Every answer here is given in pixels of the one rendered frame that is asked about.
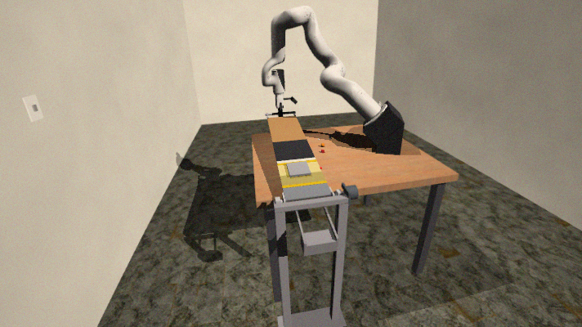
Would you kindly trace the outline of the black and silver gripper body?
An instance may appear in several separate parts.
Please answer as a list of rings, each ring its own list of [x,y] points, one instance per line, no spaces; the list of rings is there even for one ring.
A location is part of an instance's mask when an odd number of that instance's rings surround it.
[[[282,94],[275,94],[274,93],[274,95],[275,95],[275,106],[276,106],[277,109],[280,107],[280,102],[281,102],[281,105],[283,106],[282,108],[284,108],[284,98],[283,98],[283,94],[284,93],[282,93]]]

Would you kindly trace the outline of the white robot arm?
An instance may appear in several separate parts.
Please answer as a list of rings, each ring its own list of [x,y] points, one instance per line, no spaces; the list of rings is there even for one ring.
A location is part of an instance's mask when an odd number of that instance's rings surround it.
[[[304,24],[304,25],[303,25]],[[322,86],[328,91],[342,96],[364,119],[364,127],[372,124],[387,108],[387,104],[377,103],[357,83],[345,79],[346,68],[326,44],[315,12],[309,6],[300,6],[281,12],[271,21],[271,58],[262,68],[262,85],[273,87],[273,93],[285,92],[284,70],[270,69],[284,62],[285,30],[303,25],[307,46],[324,69],[320,75]],[[377,117],[376,117],[377,116]]]

